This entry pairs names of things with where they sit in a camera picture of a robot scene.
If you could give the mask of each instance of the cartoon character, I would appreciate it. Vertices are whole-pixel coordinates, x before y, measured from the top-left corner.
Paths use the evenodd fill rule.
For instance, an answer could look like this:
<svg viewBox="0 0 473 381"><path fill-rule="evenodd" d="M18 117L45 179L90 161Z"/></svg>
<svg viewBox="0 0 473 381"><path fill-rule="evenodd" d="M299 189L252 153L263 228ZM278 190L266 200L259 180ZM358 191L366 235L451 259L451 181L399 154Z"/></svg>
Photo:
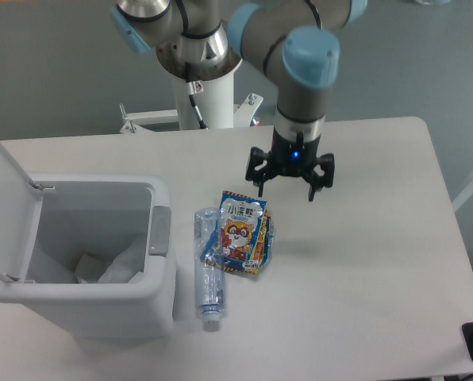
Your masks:
<svg viewBox="0 0 473 381"><path fill-rule="evenodd" d="M241 221L226 221L222 236L222 246L229 249L228 258L246 260L247 252L251 250L249 243L252 239L254 225Z"/></svg>

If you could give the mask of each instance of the snack bag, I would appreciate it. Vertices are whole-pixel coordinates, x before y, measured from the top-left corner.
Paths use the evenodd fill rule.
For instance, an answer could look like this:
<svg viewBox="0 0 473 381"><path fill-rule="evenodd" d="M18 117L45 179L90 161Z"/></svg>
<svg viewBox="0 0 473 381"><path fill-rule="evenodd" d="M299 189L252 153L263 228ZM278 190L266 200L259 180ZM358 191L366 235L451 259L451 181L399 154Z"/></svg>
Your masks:
<svg viewBox="0 0 473 381"><path fill-rule="evenodd" d="M222 193L219 233L225 271L258 273L267 251L266 206L243 194Z"/></svg>

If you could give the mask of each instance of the trash can lid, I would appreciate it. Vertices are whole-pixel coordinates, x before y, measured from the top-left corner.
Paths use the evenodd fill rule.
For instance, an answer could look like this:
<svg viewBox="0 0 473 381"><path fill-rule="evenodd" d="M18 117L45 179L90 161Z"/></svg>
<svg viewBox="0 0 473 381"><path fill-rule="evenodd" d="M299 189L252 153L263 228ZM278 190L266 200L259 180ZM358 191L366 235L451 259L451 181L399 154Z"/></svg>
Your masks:
<svg viewBox="0 0 473 381"><path fill-rule="evenodd" d="M0 143L0 279L24 278L32 256L42 190Z"/></svg>

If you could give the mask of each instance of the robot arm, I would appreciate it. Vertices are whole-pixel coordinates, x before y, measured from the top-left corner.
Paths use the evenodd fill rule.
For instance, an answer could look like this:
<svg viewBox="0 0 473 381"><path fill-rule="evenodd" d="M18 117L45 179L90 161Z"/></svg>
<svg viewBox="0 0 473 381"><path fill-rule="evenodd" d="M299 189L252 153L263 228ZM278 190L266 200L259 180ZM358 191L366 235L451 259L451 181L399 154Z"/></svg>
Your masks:
<svg viewBox="0 0 473 381"><path fill-rule="evenodd" d="M321 27L344 26L366 5L366 0L291 1L266 12L247 4L233 15L230 45L279 89L271 151L252 148L245 175L259 187L260 197L264 183L277 175L302 177L310 184L309 201L316 191L332 186L334 156L317 157L317 146L340 47ZM323 175L315 171L317 166Z"/></svg>
<svg viewBox="0 0 473 381"><path fill-rule="evenodd" d="M347 25L366 6L367 0L289 0L266 11L250 3L232 16L227 39L218 0L120 0L112 17L136 52L158 46L161 64L186 82L219 78L240 57L270 79L279 89L271 151L251 150L245 178L262 196L264 183L278 175L302 177L313 201L332 186L335 170L333 154L317 157L340 53L326 29ZM202 125L192 96L191 104Z"/></svg>

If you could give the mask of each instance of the white table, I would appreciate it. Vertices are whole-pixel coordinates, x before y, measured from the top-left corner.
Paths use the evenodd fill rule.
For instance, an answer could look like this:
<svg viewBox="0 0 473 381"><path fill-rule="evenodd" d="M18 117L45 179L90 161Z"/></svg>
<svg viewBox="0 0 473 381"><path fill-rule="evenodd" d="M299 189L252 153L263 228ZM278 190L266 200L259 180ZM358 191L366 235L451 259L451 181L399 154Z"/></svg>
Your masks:
<svg viewBox="0 0 473 381"><path fill-rule="evenodd" d="M193 213L244 181L271 128L7 141L31 171L162 175L171 187L179 271L175 331L153 342L77 341L0 304L0 379L381 380L473 372L460 326L473 274L425 124L327 123L334 187L307 201L301 179L265 184L277 227L256 279L226 278L217 333L194 315Z"/></svg>

